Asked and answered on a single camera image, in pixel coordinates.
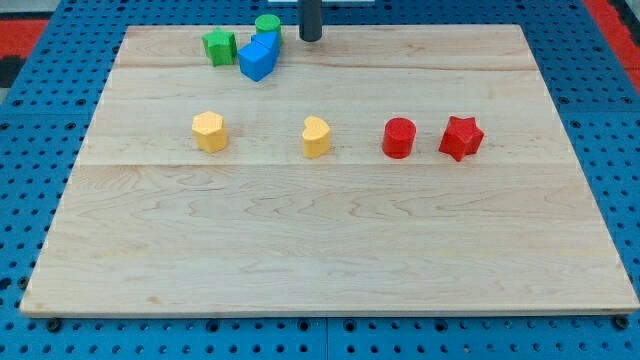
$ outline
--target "blue perforated panel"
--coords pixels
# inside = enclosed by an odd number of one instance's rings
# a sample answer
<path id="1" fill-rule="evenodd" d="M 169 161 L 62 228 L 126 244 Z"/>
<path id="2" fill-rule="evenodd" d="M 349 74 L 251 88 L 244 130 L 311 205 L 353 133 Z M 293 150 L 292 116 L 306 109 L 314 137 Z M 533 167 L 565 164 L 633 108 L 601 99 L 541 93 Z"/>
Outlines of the blue perforated panel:
<path id="1" fill-rule="evenodd" d="M 127 25 L 249 24 L 266 0 L 62 0 L 0 107 L 0 358 L 631 359 L 629 318 L 31 320 L 17 307 Z M 640 283 L 640 98 L 580 1 L 378 0 L 329 24 L 521 24 Z"/>

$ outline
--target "wooden plank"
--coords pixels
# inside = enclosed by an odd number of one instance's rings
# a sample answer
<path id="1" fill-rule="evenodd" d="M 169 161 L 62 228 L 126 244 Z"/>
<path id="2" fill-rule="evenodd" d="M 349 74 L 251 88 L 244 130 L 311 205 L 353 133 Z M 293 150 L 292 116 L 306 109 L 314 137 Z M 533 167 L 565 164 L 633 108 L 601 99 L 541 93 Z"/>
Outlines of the wooden plank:
<path id="1" fill-rule="evenodd" d="M 518 26 L 284 27 L 254 83 L 209 27 L 132 27 L 21 309 L 34 317 L 625 313 L 640 306 Z M 251 27 L 232 27 L 244 45 Z M 225 116 L 198 151 L 191 118 Z M 486 138 L 437 152 L 450 114 Z M 308 115 L 332 148 L 302 156 Z M 380 150 L 386 120 L 413 154 Z"/>

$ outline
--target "red surface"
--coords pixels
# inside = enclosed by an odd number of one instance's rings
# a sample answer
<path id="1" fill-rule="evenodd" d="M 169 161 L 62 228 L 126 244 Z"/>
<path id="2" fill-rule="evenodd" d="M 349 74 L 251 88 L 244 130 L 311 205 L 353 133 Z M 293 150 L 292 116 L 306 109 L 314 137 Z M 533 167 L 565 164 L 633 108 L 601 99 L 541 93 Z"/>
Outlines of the red surface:
<path id="1" fill-rule="evenodd" d="M 640 91 L 640 48 L 631 39 L 631 32 L 620 20 L 618 11 L 606 0 L 584 0 L 584 4 L 627 70 L 636 91 Z"/>
<path id="2" fill-rule="evenodd" d="M 484 133 L 476 125 L 475 118 L 451 116 L 440 142 L 440 152 L 462 161 L 465 155 L 478 152 Z"/>
<path id="3" fill-rule="evenodd" d="M 409 119 L 393 118 L 384 127 L 382 151 L 391 158 L 402 159 L 411 154 L 416 125 Z"/>
<path id="4" fill-rule="evenodd" d="M 5 56 L 29 57 L 49 20 L 0 21 L 0 58 Z"/>

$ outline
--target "black cylinder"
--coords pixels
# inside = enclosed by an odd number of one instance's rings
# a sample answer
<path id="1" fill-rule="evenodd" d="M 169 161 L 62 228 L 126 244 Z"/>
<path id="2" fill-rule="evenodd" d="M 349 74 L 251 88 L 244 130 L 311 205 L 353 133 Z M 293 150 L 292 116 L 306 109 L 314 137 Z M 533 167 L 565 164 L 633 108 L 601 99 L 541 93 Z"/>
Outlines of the black cylinder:
<path id="1" fill-rule="evenodd" d="M 322 37 L 322 0 L 298 0 L 300 39 L 308 42 Z"/>

